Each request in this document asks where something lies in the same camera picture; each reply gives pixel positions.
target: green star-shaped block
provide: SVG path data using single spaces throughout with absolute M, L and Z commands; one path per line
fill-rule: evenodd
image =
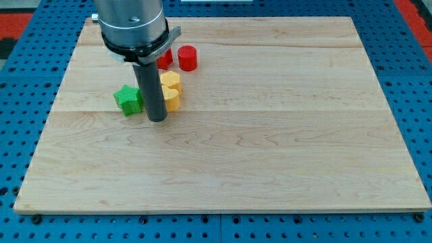
M 123 111 L 125 116 L 142 112 L 142 96 L 139 88 L 123 85 L 123 88 L 113 95 L 117 106 Z

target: wooden cutting board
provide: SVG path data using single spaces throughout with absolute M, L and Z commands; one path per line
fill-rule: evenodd
M 431 202 L 350 18 L 172 18 L 182 106 L 136 86 L 85 23 L 15 203 L 22 214 L 362 213 Z M 176 53 L 198 50 L 183 72 Z

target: yellow block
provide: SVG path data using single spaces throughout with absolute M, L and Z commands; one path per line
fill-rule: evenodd
M 165 106 L 167 111 L 175 111 L 180 107 L 180 95 L 176 89 L 168 88 L 162 85 L 163 98 L 165 99 Z
M 161 83 L 168 88 L 176 89 L 179 95 L 182 95 L 182 76 L 180 74 L 173 71 L 165 72 L 161 74 Z

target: red cylinder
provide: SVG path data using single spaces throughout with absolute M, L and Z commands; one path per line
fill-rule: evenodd
M 196 59 L 196 49 L 193 46 L 186 45 L 178 49 L 178 62 L 180 69 L 183 71 L 193 71 L 198 66 Z

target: toy block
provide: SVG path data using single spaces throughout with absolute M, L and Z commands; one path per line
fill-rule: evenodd
M 178 94 L 182 95 L 182 76 L 180 74 L 173 71 L 161 74 L 161 84 L 176 89 Z
M 186 45 L 178 49 L 178 62 L 180 69 L 183 71 L 193 71 L 198 66 L 196 58 L 196 49 L 193 46 Z
M 167 111 L 175 111 L 180 107 L 180 95 L 176 89 L 168 88 L 162 85 L 163 98 L 165 99 L 165 106 Z
M 141 113 L 142 96 L 139 88 L 123 85 L 121 90 L 113 94 L 117 106 L 125 116 L 133 113 Z
M 171 49 L 168 49 L 166 53 L 164 53 L 158 60 L 156 60 L 157 68 L 168 70 L 169 64 L 173 63 L 173 54 Z

